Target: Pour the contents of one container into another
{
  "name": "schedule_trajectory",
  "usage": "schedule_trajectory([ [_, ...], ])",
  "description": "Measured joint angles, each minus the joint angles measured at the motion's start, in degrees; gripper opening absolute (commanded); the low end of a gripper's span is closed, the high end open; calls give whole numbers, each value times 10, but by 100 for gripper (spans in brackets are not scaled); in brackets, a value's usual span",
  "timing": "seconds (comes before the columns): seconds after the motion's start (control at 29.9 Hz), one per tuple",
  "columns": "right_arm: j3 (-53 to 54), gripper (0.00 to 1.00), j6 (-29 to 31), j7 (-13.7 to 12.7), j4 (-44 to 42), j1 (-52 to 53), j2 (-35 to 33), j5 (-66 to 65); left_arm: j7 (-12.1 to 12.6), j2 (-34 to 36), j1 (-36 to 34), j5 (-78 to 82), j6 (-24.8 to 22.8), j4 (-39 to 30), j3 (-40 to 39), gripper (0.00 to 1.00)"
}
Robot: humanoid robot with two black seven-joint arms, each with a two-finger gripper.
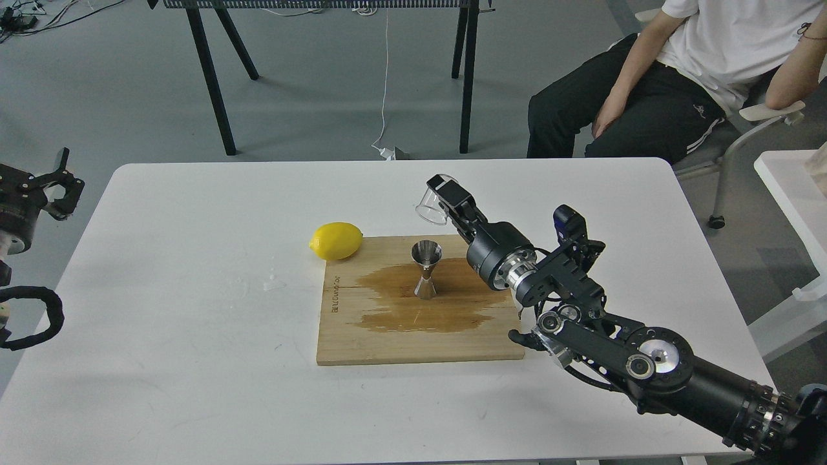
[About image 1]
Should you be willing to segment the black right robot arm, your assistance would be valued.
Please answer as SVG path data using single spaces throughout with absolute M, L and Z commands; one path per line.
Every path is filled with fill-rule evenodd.
M 682 416 L 750 450 L 753 464 L 825 463 L 825 386 L 805 386 L 792 399 L 695 356 L 671 329 L 606 312 L 605 291 L 587 274 L 605 244 L 588 237 L 579 212 L 565 204 L 554 211 L 559 245 L 541 251 L 511 223 L 488 221 L 451 176 L 426 185 L 468 244 L 472 270 L 494 291 L 508 289 L 518 309 L 534 310 L 534 327 L 512 329 L 511 341 L 546 351 L 581 382 L 626 395 L 639 414 Z

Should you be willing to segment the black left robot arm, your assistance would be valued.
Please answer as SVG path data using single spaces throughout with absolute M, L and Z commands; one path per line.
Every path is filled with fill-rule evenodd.
M 79 203 L 85 182 L 67 167 L 70 149 L 63 147 L 56 155 L 52 171 L 34 174 L 11 165 L 1 165 L 1 302 L 2 348 L 23 350 L 58 335 L 65 315 L 63 304 L 53 289 L 43 286 L 12 286 L 12 268 L 8 257 L 28 251 L 32 246 L 39 215 L 46 212 L 57 221 L 70 218 Z M 34 303 L 44 306 L 42 314 L 47 326 L 36 333 L 13 338 L 9 319 L 18 314 L 14 300 L 25 301 L 24 309 L 33 309 Z

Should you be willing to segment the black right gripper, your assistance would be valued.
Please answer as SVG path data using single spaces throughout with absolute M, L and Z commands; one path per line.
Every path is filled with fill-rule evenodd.
M 488 223 L 474 197 L 443 174 L 432 176 L 426 185 L 469 244 L 467 262 L 489 288 L 502 291 L 517 287 L 525 276 L 536 271 L 534 246 L 511 223 Z

